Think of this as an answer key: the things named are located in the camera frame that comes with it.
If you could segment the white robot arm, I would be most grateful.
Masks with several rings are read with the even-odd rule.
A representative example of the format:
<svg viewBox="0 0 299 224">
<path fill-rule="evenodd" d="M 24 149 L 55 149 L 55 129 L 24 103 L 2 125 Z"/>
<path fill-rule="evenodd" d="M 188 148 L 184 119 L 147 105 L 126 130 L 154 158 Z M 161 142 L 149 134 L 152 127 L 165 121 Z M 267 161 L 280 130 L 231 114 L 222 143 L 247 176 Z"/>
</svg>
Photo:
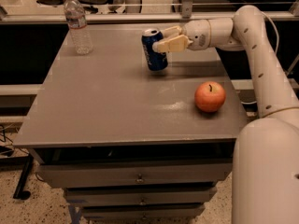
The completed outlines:
<svg viewBox="0 0 299 224">
<path fill-rule="evenodd" d="M 246 5 L 232 18 L 162 30 L 153 50 L 241 47 L 247 54 L 259 118 L 235 142 L 232 224 L 299 224 L 299 100 L 267 37 L 264 14 Z"/>
</svg>

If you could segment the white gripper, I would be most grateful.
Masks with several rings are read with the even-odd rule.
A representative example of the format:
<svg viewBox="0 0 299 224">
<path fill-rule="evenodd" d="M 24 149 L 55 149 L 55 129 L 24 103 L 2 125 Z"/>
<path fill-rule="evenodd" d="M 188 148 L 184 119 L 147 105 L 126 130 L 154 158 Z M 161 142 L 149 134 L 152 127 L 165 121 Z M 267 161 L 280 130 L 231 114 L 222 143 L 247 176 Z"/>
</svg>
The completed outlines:
<svg viewBox="0 0 299 224">
<path fill-rule="evenodd" d="M 203 50 L 210 45 L 211 31 L 208 20 L 189 21 L 182 28 L 178 25 L 168 27 L 162 30 L 162 34 L 164 39 L 152 45 L 152 49 L 157 53 L 181 52 L 186 48 Z"/>
</svg>

